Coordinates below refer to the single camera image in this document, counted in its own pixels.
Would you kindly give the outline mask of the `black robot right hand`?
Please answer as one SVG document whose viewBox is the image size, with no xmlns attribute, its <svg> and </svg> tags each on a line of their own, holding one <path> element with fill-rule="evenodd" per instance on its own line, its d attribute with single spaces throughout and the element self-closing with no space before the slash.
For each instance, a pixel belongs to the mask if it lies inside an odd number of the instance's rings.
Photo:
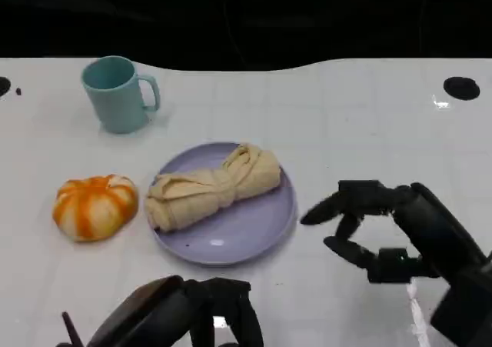
<svg viewBox="0 0 492 347">
<path fill-rule="evenodd" d="M 364 218 L 390 216 L 419 256 L 404 248 L 374 253 L 351 241 Z M 338 190 L 309 209 L 303 225 L 319 225 L 340 216 L 324 244 L 345 261 L 364 269 L 372 284 L 406 284 L 415 277 L 453 283 L 458 273 L 487 263 L 486 255 L 444 204 L 421 183 L 388 188 L 378 180 L 341 180 Z"/>
</svg>

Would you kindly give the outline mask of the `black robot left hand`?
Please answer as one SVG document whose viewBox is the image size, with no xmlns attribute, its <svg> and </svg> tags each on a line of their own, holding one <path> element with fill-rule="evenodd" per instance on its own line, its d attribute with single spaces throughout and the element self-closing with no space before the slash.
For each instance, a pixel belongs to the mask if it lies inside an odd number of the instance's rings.
<svg viewBox="0 0 492 347">
<path fill-rule="evenodd" d="M 89 346 L 172 346 L 185 334 L 193 346 L 215 344 L 214 317 L 225 318 L 235 346 L 262 346 L 249 299 L 251 285 L 233 279 L 185 281 L 178 275 L 133 291 L 102 323 Z"/>
</svg>

